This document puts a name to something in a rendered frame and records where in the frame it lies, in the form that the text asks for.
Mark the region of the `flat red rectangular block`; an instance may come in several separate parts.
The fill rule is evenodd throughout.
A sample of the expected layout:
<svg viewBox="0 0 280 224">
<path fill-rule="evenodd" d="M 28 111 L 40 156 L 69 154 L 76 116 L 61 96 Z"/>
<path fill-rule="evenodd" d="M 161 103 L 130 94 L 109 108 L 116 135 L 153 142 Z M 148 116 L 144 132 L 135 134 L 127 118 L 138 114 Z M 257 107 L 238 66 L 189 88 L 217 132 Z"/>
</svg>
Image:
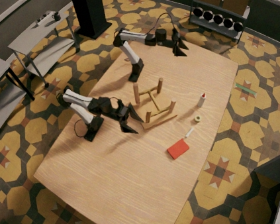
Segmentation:
<svg viewBox="0 0 280 224">
<path fill-rule="evenodd" d="M 170 146 L 167 151 L 172 156 L 172 158 L 175 160 L 179 156 L 181 156 L 184 152 L 189 150 L 189 146 L 186 144 L 186 142 L 183 139 L 180 139 L 175 144 Z"/>
</svg>

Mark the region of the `wooden stool legs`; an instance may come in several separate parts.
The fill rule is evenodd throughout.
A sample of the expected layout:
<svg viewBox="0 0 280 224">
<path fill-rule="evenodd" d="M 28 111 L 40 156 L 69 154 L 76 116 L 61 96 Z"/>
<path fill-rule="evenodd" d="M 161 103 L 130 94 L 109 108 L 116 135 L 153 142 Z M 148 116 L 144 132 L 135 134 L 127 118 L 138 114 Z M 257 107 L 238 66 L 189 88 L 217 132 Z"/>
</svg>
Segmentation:
<svg viewBox="0 0 280 224">
<path fill-rule="evenodd" d="M 156 102 L 154 96 L 152 95 L 151 91 L 154 91 L 154 90 L 157 90 L 157 94 L 160 94 L 161 93 L 161 90 L 162 90 L 162 84 L 163 84 L 163 78 L 159 78 L 158 80 L 158 86 L 156 87 L 153 87 L 151 89 L 147 89 L 145 91 L 142 91 L 142 92 L 138 92 L 138 84 L 133 84 L 133 88 L 134 88 L 134 96 L 135 96 L 135 101 L 136 101 L 136 104 L 139 105 L 140 103 L 140 97 L 141 95 L 144 95 L 145 93 L 148 93 L 150 98 L 152 99 L 154 105 L 156 106 L 156 109 L 158 111 L 152 113 L 152 109 L 151 108 L 147 108 L 146 110 L 146 120 L 145 122 L 146 123 L 149 123 L 150 122 L 150 117 L 153 117 L 155 115 L 158 115 L 160 113 L 163 113 L 165 111 L 168 110 L 168 113 L 172 113 L 173 112 L 173 108 L 175 107 L 175 103 L 176 103 L 176 98 L 172 98 L 171 100 L 171 103 L 170 103 L 170 106 L 169 107 L 166 107 L 164 109 L 160 109 L 158 103 Z"/>
</svg>

